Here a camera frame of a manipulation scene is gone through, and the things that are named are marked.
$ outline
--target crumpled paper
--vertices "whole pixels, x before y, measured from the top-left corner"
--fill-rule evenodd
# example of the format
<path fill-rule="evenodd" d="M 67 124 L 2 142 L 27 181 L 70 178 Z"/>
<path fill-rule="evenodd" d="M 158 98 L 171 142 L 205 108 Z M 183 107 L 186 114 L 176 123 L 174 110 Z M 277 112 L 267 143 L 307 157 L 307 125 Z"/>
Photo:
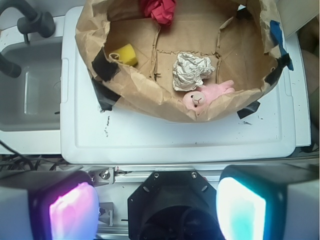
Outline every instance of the crumpled paper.
<path fill-rule="evenodd" d="M 170 26 L 176 9 L 176 0 L 141 0 L 146 17 L 157 20 L 159 24 Z"/>
<path fill-rule="evenodd" d="M 173 65 L 173 88 L 176 91 L 192 91 L 201 87 L 215 68 L 209 57 L 197 57 L 190 53 L 180 52 Z"/>

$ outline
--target blue tape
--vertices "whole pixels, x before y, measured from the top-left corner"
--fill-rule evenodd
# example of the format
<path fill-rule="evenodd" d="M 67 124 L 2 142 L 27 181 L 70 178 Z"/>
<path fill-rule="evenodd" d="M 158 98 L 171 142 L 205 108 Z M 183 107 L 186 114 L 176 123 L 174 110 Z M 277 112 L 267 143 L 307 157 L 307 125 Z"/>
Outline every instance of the blue tape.
<path fill-rule="evenodd" d="M 287 54 L 287 51 L 284 49 L 282 30 L 280 28 L 280 22 L 271 20 L 270 21 L 270 33 L 274 44 L 279 45 L 281 56 Z M 294 65 L 290 59 L 290 63 L 287 65 L 288 69 L 293 71 Z"/>

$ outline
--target white plastic bin lid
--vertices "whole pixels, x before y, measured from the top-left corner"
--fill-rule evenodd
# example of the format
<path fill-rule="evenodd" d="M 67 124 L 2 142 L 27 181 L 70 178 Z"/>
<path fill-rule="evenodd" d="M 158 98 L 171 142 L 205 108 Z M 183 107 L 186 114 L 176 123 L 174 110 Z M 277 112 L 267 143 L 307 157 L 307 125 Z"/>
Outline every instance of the white plastic bin lid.
<path fill-rule="evenodd" d="M 82 7 L 65 16 L 61 78 L 61 153 L 73 164 L 175 164 L 279 158 L 296 147 L 288 68 L 254 114 L 175 123 L 113 107 L 101 111 L 75 41 Z"/>

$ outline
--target paper bag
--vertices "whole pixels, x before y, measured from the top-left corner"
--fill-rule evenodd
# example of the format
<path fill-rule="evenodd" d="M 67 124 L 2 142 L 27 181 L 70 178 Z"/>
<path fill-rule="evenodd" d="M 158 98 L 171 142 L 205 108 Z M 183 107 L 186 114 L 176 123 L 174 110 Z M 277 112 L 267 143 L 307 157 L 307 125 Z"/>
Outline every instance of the paper bag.
<path fill-rule="evenodd" d="M 246 8 L 238 11 L 239 4 Z M 177 0 L 171 26 L 145 18 L 139 0 L 87 0 L 75 38 L 102 109 L 207 122 L 245 108 L 277 84 L 290 58 L 271 34 L 271 21 L 280 22 L 274 0 Z M 136 53 L 134 67 L 109 57 L 126 44 Z M 204 83 L 233 80 L 235 92 L 200 115 L 188 110 L 185 92 L 173 88 L 180 52 L 209 57 L 216 71 Z"/>

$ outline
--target stuffed animal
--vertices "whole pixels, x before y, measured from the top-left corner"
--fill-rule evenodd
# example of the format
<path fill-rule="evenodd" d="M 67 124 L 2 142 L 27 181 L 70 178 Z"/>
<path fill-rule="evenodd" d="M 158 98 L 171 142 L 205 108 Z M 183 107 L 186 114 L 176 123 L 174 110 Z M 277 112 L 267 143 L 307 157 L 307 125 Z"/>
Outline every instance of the stuffed animal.
<path fill-rule="evenodd" d="M 199 115 L 206 106 L 209 106 L 213 100 L 217 99 L 221 95 L 233 93 L 234 81 L 228 80 L 220 84 L 209 84 L 197 87 L 195 91 L 187 92 L 182 102 L 189 110 L 194 110 Z"/>

